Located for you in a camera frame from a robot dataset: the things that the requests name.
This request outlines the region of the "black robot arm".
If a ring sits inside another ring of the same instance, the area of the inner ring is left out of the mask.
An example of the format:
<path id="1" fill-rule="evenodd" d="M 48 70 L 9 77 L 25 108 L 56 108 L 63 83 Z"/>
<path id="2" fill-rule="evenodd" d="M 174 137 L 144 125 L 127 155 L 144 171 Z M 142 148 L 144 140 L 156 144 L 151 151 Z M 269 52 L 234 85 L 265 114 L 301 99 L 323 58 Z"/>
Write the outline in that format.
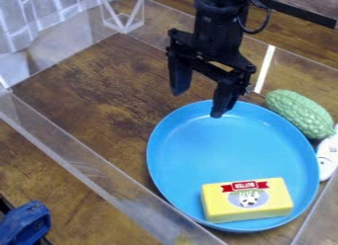
<path id="1" fill-rule="evenodd" d="M 247 0 L 194 0 L 194 32 L 168 30 L 168 81 L 175 96 L 197 71 L 218 83 L 210 116 L 221 118 L 246 94 L 257 66 L 241 54 Z"/>

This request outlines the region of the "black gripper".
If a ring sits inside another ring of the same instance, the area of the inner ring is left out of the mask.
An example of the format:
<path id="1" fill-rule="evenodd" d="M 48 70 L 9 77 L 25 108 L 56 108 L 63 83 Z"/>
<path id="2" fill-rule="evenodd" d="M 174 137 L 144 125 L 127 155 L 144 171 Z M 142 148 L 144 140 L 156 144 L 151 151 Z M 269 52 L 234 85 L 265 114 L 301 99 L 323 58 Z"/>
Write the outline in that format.
<path id="1" fill-rule="evenodd" d="M 209 61 L 254 74 L 257 66 L 241 54 L 243 26 L 249 15 L 249 0 L 194 0 L 194 32 L 168 30 L 168 82 L 178 96 L 190 88 L 192 71 L 202 67 L 205 75 L 215 73 Z M 241 82 L 219 82 L 214 91 L 210 116 L 219 119 L 246 94 Z"/>

